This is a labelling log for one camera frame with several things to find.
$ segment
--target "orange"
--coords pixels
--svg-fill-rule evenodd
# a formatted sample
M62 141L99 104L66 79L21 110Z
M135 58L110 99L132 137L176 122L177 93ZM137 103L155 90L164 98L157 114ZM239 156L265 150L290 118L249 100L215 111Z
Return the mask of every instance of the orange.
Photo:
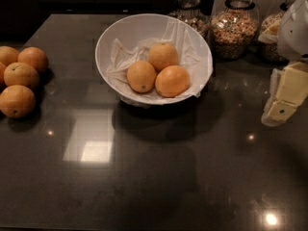
M169 65L177 65L178 53L172 43L158 42L150 48L147 60L159 72Z
M9 65L17 62L19 51L10 46L0 46L0 62Z
M145 93L154 88L156 71L147 61L136 61L131 64L126 73L127 81L132 90Z
M0 110L11 118L22 118L36 106L36 97L32 90L14 85L7 87L0 95Z
M170 65L157 75L155 89L161 96L174 97L187 90L190 82L191 77L185 67Z
M39 86L39 74L28 64L13 63L4 71L4 82L8 87L22 85L34 90Z
M0 87L4 86L4 71L6 70L6 66L0 63Z
M18 61L31 65L38 74L45 72L48 68L48 58L45 52L37 47L23 49L18 55Z

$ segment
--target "glass jar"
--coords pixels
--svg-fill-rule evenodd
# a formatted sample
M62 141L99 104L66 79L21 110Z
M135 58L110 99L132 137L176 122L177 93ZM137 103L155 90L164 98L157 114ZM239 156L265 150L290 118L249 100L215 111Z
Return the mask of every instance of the glass jar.
M283 15L294 1L286 0L279 6L276 13L271 13L261 23L257 40L257 55L267 63L285 64L288 62L277 51L278 29Z
M214 54L224 60L240 58L254 40L259 27L259 11L253 0L226 0L214 14L210 42Z
M201 0L178 0L178 9L169 14L192 26L202 37L206 38L210 28L209 16L200 10Z

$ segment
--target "cereal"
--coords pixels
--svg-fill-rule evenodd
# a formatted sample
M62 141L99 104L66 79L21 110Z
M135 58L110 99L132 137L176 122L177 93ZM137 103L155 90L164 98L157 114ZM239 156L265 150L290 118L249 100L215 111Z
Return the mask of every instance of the cereal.
M199 9L183 9L170 13L169 15L187 23L202 37L207 37L210 29L210 23L208 22L209 19L208 16L202 14Z
M247 11L228 9L211 21L211 38L215 53L225 60L238 59L253 41L258 21Z
M284 11L269 15L261 24L260 35L266 31L274 23L280 23L282 16L285 14ZM257 43L257 54L263 60L273 64L285 63L287 59L281 57L277 52L277 43L264 43L258 40Z

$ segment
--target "granite countertop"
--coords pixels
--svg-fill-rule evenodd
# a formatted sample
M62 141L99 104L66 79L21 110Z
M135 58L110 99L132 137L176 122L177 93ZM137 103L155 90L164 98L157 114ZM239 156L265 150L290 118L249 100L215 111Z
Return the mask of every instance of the granite countertop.
M43 49L50 71L33 114L0 115L0 226L306 231L307 105L261 123L275 66L252 48L215 60L199 98L133 107L94 59L123 16L52 14L19 45Z

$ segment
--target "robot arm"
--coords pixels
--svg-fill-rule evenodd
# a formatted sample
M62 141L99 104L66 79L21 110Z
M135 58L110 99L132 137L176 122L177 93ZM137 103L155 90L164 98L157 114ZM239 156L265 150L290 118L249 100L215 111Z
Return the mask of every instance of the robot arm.
M290 60L270 79L270 98L262 122L280 125L292 116L308 95L308 0L295 0L278 30L278 53Z

